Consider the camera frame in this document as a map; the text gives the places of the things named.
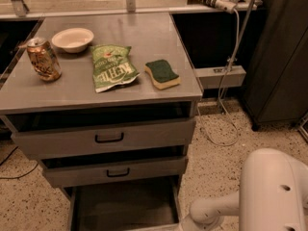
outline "black drawer handle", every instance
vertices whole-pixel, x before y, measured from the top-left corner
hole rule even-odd
[[[125,173],[120,173],[120,174],[111,174],[110,172],[109,172],[109,170],[107,169],[107,176],[108,177],[110,177],[110,178],[115,178],[115,177],[123,177],[123,176],[127,176],[127,175],[129,175],[129,172],[130,172],[130,168],[128,167],[127,169],[126,169],[126,172]]]
[[[112,140],[100,140],[99,136],[95,135],[95,142],[97,143],[119,142],[119,141],[123,141],[123,139],[124,139],[124,133],[121,133],[119,138],[112,139]]]

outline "power cord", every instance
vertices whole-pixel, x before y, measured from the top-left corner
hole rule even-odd
[[[240,32],[240,17],[239,17],[239,13],[237,10],[234,10],[234,13],[236,14],[237,16],[237,32],[236,32],[236,43],[235,43],[235,47],[234,47],[234,50],[233,50],[233,53],[232,53],[232,56],[235,56],[235,53],[239,47],[239,32]],[[233,64],[233,60],[231,59],[229,62],[228,62],[228,67],[225,69],[225,72],[223,74],[223,76],[221,77],[220,79],[220,83],[219,83],[219,86],[218,86],[218,103],[219,105],[221,106],[221,108],[223,109],[225,115],[228,117],[228,120],[229,122],[231,123],[231,125],[235,128],[236,130],[236,138],[234,141],[231,141],[231,142],[224,142],[224,143],[220,143],[220,142],[217,142],[215,141],[212,136],[211,136],[211,133],[209,133],[209,131],[207,130],[206,128],[206,125],[204,124],[203,120],[202,120],[202,117],[201,117],[201,113],[199,111],[199,107],[197,107],[197,111],[198,111],[198,114],[200,116],[200,119],[201,119],[201,122],[202,122],[202,125],[203,125],[203,128],[205,130],[205,133],[209,139],[210,142],[212,142],[213,144],[215,145],[218,145],[218,146],[231,146],[233,144],[235,144],[238,140],[239,140],[239,129],[237,128],[237,126],[235,125],[235,123],[232,121],[231,117],[230,117],[230,114],[228,113],[227,109],[225,108],[223,102],[222,102],[222,96],[224,94],[224,89],[222,88],[222,84],[223,84],[223,81],[225,79],[225,77],[227,76],[227,74],[229,73],[229,69],[231,69],[232,67],[232,64]]]
[[[8,161],[8,159],[12,156],[12,154],[16,151],[16,149],[18,149],[18,146],[16,148],[13,149],[13,151],[10,152],[10,154],[0,163],[0,166],[2,166],[4,163],[6,163]],[[19,176],[14,176],[14,177],[1,177],[0,176],[0,180],[13,180],[13,179],[20,179],[28,174],[30,174],[32,171],[34,171],[37,167],[38,167],[39,163],[37,163],[30,171],[21,174]]]

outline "green and yellow sponge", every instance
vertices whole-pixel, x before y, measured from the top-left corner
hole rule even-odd
[[[159,90],[167,89],[181,83],[178,74],[174,73],[166,60],[158,60],[145,64],[145,72],[151,77],[153,85]]]

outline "can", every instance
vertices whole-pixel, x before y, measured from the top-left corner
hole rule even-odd
[[[61,76],[61,68],[55,51],[46,38],[32,38],[27,43],[27,52],[39,78],[55,81]]]

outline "gray countertop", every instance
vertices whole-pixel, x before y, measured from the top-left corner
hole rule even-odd
[[[57,49],[62,77],[52,83],[40,80],[25,52],[0,90],[0,115],[81,109],[91,107],[199,100],[202,92],[169,13],[131,13],[47,17],[37,36],[51,38],[72,27],[93,31],[96,44],[131,46],[129,60],[140,72],[130,85],[96,93],[93,63],[88,48],[79,54]],[[166,59],[181,77],[181,85],[157,90],[144,65]]]

